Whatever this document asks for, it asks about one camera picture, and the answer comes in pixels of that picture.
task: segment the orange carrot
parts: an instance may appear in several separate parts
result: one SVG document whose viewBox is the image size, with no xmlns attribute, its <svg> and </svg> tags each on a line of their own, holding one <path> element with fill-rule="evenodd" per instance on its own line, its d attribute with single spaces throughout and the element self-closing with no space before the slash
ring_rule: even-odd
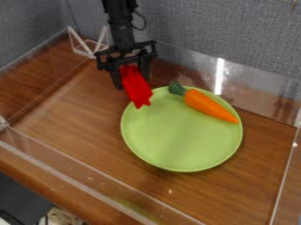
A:
<svg viewBox="0 0 301 225">
<path fill-rule="evenodd" d="M 173 94 L 183 97 L 185 103 L 202 113 L 231 123 L 238 123 L 238 119 L 230 112 L 203 93 L 190 89 L 186 90 L 178 83 L 173 83 L 169 88 Z"/>
</svg>

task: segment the gray fabric wall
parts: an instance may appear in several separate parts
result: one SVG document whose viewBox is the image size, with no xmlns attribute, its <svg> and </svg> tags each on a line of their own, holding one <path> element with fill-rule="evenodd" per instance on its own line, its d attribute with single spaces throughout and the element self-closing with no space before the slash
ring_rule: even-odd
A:
<svg viewBox="0 0 301 225">
<path fill-rule="evenodd" d="M 145 35 L 201 53 L 298 78 L 301 2 L 286 0 L 140 0 Z M 83 35 L 96 39 L 107 20 L 100 0 L 72 0 Z"/>
<path fill-rule="evenodd" d="M 64 0 L 3 0 L 0 68 L 71 23 Z"/>
</svg>

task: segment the wooden surface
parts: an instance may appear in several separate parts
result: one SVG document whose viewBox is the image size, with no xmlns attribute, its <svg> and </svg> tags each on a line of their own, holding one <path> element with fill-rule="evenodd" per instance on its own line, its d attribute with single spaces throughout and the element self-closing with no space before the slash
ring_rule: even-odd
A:
<svg viewBox="0 0 301 225">
<path fill-rule="evenodd" d="M 153 68 L 155 78 L 173 67 L 163 62 Z M 163 85 L 157 80 L 150 83 L 153 87 Z M 15 123 L 33 138 L 207 225 L 268 224 L 296 133 L 293 127 L 238 109 L 245 133 L 237 154 L 211 170 L 174 173 L 147 165 L 128 150 L 120 134 L 128 100 L 123 91 L 114 89 L 108 74 L 95 70 L 94 62 L 39 103 Z M 0 153 L 1 171 L 87 222 L 134 224 L 131 218 L 74 186 L 5 151 Z"/>
</svg>

